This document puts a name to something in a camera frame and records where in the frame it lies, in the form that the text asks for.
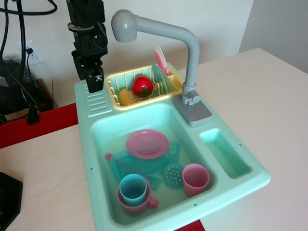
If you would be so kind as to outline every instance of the mint green toy sink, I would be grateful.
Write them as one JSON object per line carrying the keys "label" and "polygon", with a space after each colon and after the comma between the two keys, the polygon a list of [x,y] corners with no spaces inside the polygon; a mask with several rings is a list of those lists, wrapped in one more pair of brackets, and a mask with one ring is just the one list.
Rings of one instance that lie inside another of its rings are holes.
{"label": "mint green toy sink", "polygon": [[[89,94],[87,84],[75,85],[77,113],[89,192],[97,230],[175,230],[202,218],[270,181],[270,174],[232,130],[211,111],[210,122],[190,127],[173,104],[173,97],[130,110],[117,110],[107,87]],[[188,198],[183,188],[163,183],[161,170],[153,173],[157,209],[138,216],[126,214],[116,198],[119,181],[105,155],[126,151],[126,141],[134,132],[153,129],[180,145],[176,162],[182,166],[199,163],[207,168],[210,182],[203,193]]]}

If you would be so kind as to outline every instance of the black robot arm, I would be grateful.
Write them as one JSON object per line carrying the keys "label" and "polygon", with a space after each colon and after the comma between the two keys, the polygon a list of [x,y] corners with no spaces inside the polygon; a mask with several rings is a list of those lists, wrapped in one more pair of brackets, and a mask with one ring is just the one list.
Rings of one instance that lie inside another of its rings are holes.
{"label": "black robot arm", "polygon": [[103,89],[101,57],[108,53],[102,0],[66,0],[70,20],[68,29],[74,33],[72,52],[79,78],[86,80],[90,93]]}

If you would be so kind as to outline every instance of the electrical outlet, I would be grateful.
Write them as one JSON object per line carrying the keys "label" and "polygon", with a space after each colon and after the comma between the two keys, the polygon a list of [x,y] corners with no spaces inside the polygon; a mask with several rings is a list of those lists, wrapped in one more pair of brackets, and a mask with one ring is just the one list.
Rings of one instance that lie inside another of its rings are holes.
{"label": "electrical outlet", "polygon": [[[21,42],[18,42],[17,46],[21,50]],[[43,56],[40,54],[38,48],[34,44],[34,41],[27,40],[26,49],[27,48],[32,48],[33,50],[33,52],[29,55],[29,59],[28,59],[29,65],[35,65],[35,64],[40,64],[40,63],[45,62],[45,60],[43,59]]]}

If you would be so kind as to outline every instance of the yellow dish rack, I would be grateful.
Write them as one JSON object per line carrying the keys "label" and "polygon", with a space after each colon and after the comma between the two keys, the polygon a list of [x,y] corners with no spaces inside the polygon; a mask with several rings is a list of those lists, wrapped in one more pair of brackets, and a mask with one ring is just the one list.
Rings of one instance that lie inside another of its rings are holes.
{"label": "yellow dish rack", "polygon": [[[169,76],[159,68],[164,78],[162,81],[157,81],[157,78],[154,77],[151,65],[107,75],[104,79],[104,85],[107,88],[114,108],[118,110],[128,110],[173,97],[175,95],[180,95],[182,93],[182,85],[184,82],[183,77],[170,63],[168,63],[168,68],[170,70]],[[140,98],[134,94],[133,97],[136,100],[135,103],[121,105],[119,100],[120,91],[127,89],[132,92],[133,80],[141,75],[148,76],[151,79],[154,86],[153,92],[151,95],[144,98]]]}

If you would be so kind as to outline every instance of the toy cup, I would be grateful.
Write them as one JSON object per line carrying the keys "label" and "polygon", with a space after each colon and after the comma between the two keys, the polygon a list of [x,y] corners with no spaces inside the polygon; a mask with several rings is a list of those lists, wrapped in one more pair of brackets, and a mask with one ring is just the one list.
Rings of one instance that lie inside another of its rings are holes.
{"label": "toy cup", "polygon": [[131,215],[139,215],[143,213],[147,208],[157,209],[159,202],[156,198],[151,196],[152,189],[151,189],[151,186],[148,180],[146,180],[146,184],[147,184],[147,188],[145,192],[145,201],[142,204],[137,205],[137,206],[127,205],[120,192],[120,189],[119,189],[120,186],[118,187],[117,198],[125,212]]}
{"label": "toy cup", "polygon": [[184,192],[188,197],[202,193],[209,180],[209,173],[202,165],[190,164],[183,170]]}
{"label": "toy cup", "polygon": [[120,193],[128,206],[138,206],[145,201],[147,183],[139,174],[125,176],[119,185]]}

